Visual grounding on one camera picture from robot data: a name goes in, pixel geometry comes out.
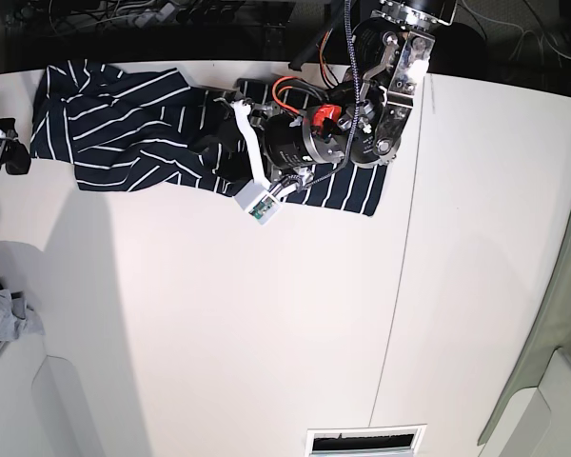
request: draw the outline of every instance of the air vent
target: air vent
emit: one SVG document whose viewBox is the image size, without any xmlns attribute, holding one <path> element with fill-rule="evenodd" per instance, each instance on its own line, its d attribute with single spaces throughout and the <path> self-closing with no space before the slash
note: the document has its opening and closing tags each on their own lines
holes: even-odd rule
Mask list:
<svg viewBox="0 0 571 457">
<path fill-rule="evenodd" d="M 413 457 L 425 426 L 309 430 L 305 457 Z"/>
</svg>

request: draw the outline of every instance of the gray cloth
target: gray cloth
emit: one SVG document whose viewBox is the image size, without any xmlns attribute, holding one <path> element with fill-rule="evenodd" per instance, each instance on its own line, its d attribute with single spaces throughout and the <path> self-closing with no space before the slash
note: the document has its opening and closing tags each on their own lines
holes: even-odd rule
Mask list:
<svg viewBox="0 0 571 457">
<path fill-rule="evenodd" d="M 26 333 L 45 334 L 40 317 L 24 297 L 13 298 L 9 290 L 0 290 L 0 342 Z"/>
</svg>

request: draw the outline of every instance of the white table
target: white table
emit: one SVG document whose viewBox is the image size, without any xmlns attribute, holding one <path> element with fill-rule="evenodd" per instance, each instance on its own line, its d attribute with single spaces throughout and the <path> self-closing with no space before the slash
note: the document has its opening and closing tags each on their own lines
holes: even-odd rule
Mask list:
<svg viewBox="0 0 571 457">
<path fill-rule="evenodd" d="M 225 88 L 286 71 L 122 67 L 174 66 Z M 39 77 L 0 76 L 24 139 Z M 433 76 L 417 104 L 373 218 L 288 205 L 261 228 L 197 189 L 0 174 L 0 274 L 77 367 L 107 456 L 296 457 L 308 428 L 411 424 L 422 455 L 478 455 L 564 234 L 571 99 Z"/>
</svg>

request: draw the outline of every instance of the red component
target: red component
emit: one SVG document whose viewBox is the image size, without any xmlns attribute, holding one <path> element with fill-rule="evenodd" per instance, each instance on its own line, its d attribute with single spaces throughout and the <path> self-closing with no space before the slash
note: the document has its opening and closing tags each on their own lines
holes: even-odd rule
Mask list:
<svg viewBox="0 0 571 457">
<path fill-rule="evenodd" d="M 341 107 L 338 105 L 321 105 L 315 114 L 313 114 L 312 126 L 318 128 L 320 131 L 324 128 L 324 120 L 330 119 L 334 122 L 341 117 Z"/>
</svg>

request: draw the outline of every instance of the navy striped fabric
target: navy striped fabric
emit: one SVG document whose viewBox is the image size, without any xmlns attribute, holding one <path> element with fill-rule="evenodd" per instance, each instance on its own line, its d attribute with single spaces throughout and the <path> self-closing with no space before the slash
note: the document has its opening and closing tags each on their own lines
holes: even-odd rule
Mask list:
<svg viewBox="0 0 571 457">
<path fill-rule="evenodd" d="M 263 83 L 245 81 L 241 89 L 257 102 L 267 98 Z M 36 93 L 30 153 L 72 163 L 81 190 L 135 191 L 169 182 L 232 196 L 251 172 L 245 141 L 214 101 L 223 95 L 190 87 L 178 70 L 129 74 L 88 61 L 49 66 Z M 292 92 L 288 103 L 301 108 L 308 100 Z M 315 172 L 331 169 L 320 165 Z M 386 167 L 349 164 L 287 202 L 371 216 L 385 173 Z"/>
</svg>

